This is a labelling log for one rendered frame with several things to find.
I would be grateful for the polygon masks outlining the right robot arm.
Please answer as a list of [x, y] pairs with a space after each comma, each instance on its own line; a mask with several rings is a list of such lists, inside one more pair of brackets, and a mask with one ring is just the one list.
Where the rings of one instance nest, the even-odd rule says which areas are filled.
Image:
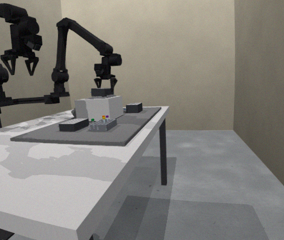
[[[30, 17], [24, 8], [0, 3], [0, 18], [11, 23], [10, 35], [13, 49], [20, 49], [32, 52], [32, 49], [39, 51], [42, 43], [42, 36], [37, 35], [40, 31], [36, 18]], [[16, 37], [14, 37], [16, 36]], [[0, 63], [0, 102], [10, 101], [12, 97], [6, 97], [2, 84], [9, 80], [9, 73]]]

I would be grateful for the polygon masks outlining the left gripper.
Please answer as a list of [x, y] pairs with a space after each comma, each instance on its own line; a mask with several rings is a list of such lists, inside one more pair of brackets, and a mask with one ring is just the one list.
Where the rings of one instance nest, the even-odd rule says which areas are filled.
[[97, 88], [101, 88], [101, 83], [102, 83], [102, 80], [108, 80], [110, 79], [110, 87], [111, 87], [111, 91], [113, 91], [116, 83], [117, 83], [117, 79], [115, 78], [116, 76], [113, 75], [113, 74], [99, 74], [99, 75], [96, 75], [97, 77], [100, 77], [100, 78], [96, 78], [94, 79], [96, 85], [97, 85]]

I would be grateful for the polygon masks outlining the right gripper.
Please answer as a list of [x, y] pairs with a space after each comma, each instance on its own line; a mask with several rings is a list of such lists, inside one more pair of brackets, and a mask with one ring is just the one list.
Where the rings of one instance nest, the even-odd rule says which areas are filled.
[[[25, 60], [25, 64], [27, 66], [28, 72], [30, 76], [33, 76], [35, 68], [39, 62], [39, 57], [35, 56], [35, 52], [33, 51], [27, 51], [22, 49], [13, 48], [13, 41], [12, 38], [17, 36], [11, 37], [11, 45], [12, 49], [5, 50], [3, 55], [0, 55], [0, 59], [3, 61], [5, 66], [8, 68], [11, 75], [15, 74], [15, 66], [16, 66], [16, 59], [19, 57], [28, 58], [28, 60]], [[19, 56], [19, 57], [18, 57]], [[8, 61], [11, 61], [11, 67], [8, 63]], [[31, 71], [31, 63], [33, 63], [32, 71]], [[12, 68], [12, 69], [11, 69]]]

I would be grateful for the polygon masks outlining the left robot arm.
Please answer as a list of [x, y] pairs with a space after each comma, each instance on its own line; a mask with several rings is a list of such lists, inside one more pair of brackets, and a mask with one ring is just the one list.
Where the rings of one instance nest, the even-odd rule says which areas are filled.
[[93, 35], [75, 20], [65, 17], [56, 23], [56, 27], [58, 30], [56, 66], [51, 74], [51, 79], [54, 81], [54, 92], [50, 92], [50, 95], [69, 94], [64, 87], [64, 83], [69, 80], [68, 70], [65, 65], [69, 29], [93, 45], [100, 52], [100, 55], [104, 56], [101, 58], [101, 63], [94, 64], [96, 75], [109, 75], [111, 74], [111, 66], [120, 66], [122, 64], [121, 55], [113, 53], [111, 45]]

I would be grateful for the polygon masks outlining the grey flat rectangular mat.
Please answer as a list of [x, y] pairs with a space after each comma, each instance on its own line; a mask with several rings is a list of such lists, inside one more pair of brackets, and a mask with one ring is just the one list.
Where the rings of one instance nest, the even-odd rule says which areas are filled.
[[10, 141], [125, 147], [161, 109], [143, 107], [139, 113], [127, 113], [123, 108], [123, 115], [115, 118], [117, 125], [108, 131], [89, 131], [89, 126], [77, 131], [60, 131], [59, 124], [73, 120], [73, 117], [12, 137]]

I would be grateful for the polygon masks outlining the grey tube rack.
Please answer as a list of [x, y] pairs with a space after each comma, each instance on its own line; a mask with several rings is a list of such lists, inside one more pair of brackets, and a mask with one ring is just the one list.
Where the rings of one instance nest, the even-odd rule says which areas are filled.
[[90, 132], [107, 132], [111, 128], [117, 125], [117, 119], [108, 119], [108, 121], [105, 119], [105, 122], [103, 122], [103, 119], [100, 119], [94, 124], [89, 124], [89, 131]]

